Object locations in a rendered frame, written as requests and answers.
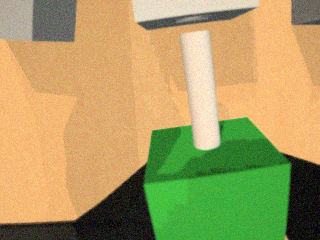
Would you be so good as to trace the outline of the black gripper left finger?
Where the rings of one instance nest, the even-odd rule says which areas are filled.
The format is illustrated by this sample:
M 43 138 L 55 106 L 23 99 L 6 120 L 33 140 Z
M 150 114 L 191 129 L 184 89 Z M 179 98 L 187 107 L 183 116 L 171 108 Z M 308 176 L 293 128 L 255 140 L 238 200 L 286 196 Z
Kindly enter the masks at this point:
M 77 219 L 0 223 L 0 240 L 156 240 L 143 185 L 146 165 Z

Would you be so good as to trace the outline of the green block with grey pin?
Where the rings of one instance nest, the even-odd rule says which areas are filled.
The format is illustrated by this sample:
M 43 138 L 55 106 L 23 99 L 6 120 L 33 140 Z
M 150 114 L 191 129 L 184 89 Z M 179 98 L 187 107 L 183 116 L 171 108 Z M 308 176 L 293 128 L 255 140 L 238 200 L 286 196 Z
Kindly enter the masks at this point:
M 191 125 L 152 130 L 156 240 L 285 240 L 291 162 L 249 117 L 218 121 L 209 30 L 179 35 Z

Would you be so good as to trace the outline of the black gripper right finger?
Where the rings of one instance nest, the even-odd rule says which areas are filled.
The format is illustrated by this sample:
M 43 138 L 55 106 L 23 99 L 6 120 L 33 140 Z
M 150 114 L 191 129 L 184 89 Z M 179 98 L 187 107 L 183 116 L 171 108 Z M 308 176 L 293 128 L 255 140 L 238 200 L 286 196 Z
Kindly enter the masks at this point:
M 288 240 L 320 240 L 320 165 L 281 152 L 290 166 Z

